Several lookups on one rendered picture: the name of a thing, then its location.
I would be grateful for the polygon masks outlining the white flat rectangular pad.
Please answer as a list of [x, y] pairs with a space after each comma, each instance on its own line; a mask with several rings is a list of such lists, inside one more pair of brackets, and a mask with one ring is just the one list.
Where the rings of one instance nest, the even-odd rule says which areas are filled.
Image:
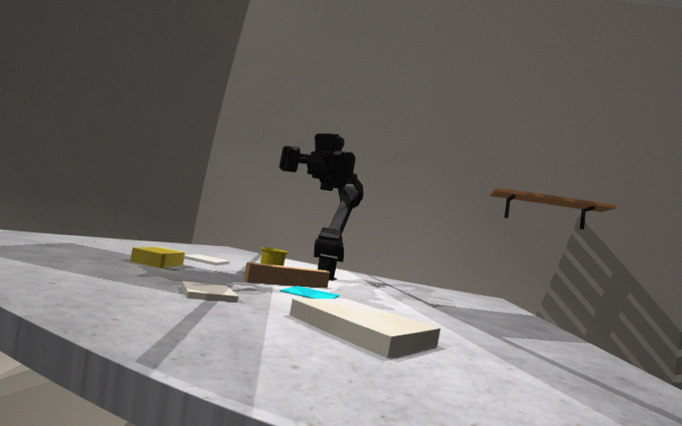
[[211, 256], [204, 256], [204, 255], [200, 255], [200, 254], [199, 255], [185, 255], [185, 259], [193, 260], [193, 261], [197, 261], [197, 262], [202, 262], [202, 263], [206, 263], [206, 264], [214, 264], [214, 265], [229, 264], [230, 263], [230, 261], [213, 258]]

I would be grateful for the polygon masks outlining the yellow rectangular block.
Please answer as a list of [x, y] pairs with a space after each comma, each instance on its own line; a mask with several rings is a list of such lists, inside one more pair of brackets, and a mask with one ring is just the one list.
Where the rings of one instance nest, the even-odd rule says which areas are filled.
[[166, 268], [181, 265], [184, 260], [185, 252], [159, 247], [135, 247], [132, 248], [130, 262]]

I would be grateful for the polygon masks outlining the olive-yellow cup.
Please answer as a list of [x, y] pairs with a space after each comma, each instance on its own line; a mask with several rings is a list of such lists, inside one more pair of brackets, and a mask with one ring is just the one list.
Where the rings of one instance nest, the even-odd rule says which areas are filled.
[[262, 255], [260, 260], [261, 264], [284, 265], [286, 259], [285, 255], [288, 254], [288, 252], [272, 248], [261, 249], [262, 249]]

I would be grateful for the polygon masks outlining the wooden plank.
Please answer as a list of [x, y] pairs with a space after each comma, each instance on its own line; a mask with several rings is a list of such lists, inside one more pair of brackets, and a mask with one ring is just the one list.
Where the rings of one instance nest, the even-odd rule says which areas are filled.
[[259, 284], [327, 288], [330, 272], [247, 262], [243, 280]]

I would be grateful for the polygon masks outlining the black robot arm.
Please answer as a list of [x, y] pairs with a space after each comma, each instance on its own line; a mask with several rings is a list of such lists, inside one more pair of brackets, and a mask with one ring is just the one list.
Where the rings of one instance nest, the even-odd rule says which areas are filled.
[[[315, 152], [321, 153], [323, 151], [330, 153], [334, 153], [336, 150], [342, 151], [345, 145], [344, 139], [339, 137], [339, 134], [333, 133], [318, 133], [314, 136], [314, 141]], [[344, 261], [342, 232], [352, 209], [359, 206], [362, 201], [363, 185], [355, 173], [350, 179], [333, 175], [330, 180], [320, 179], [320, 182], [321, 190], [332, 191], [333, 188], [338, 188], [340, 204], [329, 228], [323, 227], [318, 235], [319, 237], [315, 240], [313, 257], [319, 258], [317, 270], [330, 272], [329, 280], [336, 280], [337, 278], [334, 277], [337, 261]], [[346, 184], [353, 184], [354, 186]], [[321, 254], [327, 256], [321, 256]], [[328, 256], [336, 256], [337, 258]]]

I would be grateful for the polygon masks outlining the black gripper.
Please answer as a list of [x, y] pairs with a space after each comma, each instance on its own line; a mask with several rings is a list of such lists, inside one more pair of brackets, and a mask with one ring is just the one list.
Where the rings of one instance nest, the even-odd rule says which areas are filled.
[[299, 147], [285, 146], [282, 149], [280, 168], [296, 172], [298, 163], [306, 163], [307, 174], [312, 174], [312, 178], [330, 180], [333, 175], [336, 175], [336, 178], [350, 179], [353, 176], [355, 155], [353, 152], [338, 150], [334, 153], [323, 151], [323, 153], [300, 154]]

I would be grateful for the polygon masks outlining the beige rectangular block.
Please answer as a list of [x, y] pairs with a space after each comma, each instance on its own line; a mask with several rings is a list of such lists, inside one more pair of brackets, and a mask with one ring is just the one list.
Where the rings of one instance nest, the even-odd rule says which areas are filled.
[[440, 338], [440, 327], [348, 299], [292, 298], [289, 315], [386, 358], [436, 347]]

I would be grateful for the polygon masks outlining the beige flat block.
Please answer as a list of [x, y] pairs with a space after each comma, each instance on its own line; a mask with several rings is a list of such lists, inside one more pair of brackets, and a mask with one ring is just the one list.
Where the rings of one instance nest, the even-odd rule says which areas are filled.
[[187, 298], [238, 303], [238, 295], [224, 285], [182, 281], [181, 288]]

